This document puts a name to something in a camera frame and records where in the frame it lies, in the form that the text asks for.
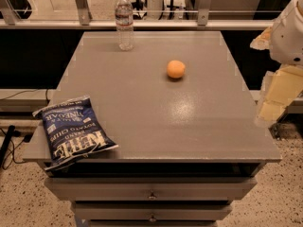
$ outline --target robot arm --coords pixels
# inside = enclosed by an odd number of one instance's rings
[[[255,123],[269,128],[303,91],[303,0],[292,0],[251,47],[269,49],[282,63],[275,73],[267,72],[260,90]]]
[[[269,49],[275,61],[303,65],[303,0],[292,0],[274,21]]]

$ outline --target bottle label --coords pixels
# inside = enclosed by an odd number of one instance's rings
[[[132,14],[116,14],[116,24],[118,26],[131,26],[133,24]]]

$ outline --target chip bag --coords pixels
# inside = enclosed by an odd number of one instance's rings
[[[43,120],[52,158],[45,171],[62,169],[96,152],[118,147],[98,123],[90,96],[51,105],[33,115]]]

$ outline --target terrazzo floor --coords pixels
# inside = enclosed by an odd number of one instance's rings
[[[0,121],[6,130],[9,121]],[[21,137],[34,131],[37,122],[14,121]],[[241,201],[234,201],[233,211],[219,227],[299,227],[303,226],[303,144],[294,124],[280,126],[281,140],[276,141],[283,157],[279,164],[268,164],[258,175],[258,184]],[[16,161],[28,143],[16,149]],[[34,163],[12,164],[0,170],[0,227],[77,226],[68,201],[59,201],[44,186],[45,173]]]

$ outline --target ball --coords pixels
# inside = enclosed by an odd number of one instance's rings
[[[173,79],[181,78],[186,71],[186,66],[181,61],[170,61],[167,66],[168,75]]]

